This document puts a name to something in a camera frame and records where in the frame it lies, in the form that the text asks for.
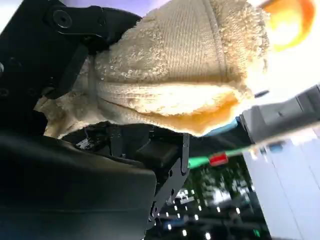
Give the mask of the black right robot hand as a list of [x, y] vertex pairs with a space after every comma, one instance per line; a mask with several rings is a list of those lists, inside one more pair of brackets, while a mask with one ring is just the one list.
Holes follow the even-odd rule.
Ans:
[[188, 174], [189, 136], [149, 132], [133, 160], [118, 125], [101, 149], [44, 136], [38, 99], [69, 92], [87, 56], [106, 50], [140, 17], [114, 8], [23, 0], [0, 33], [0, 237], [140, 240]]

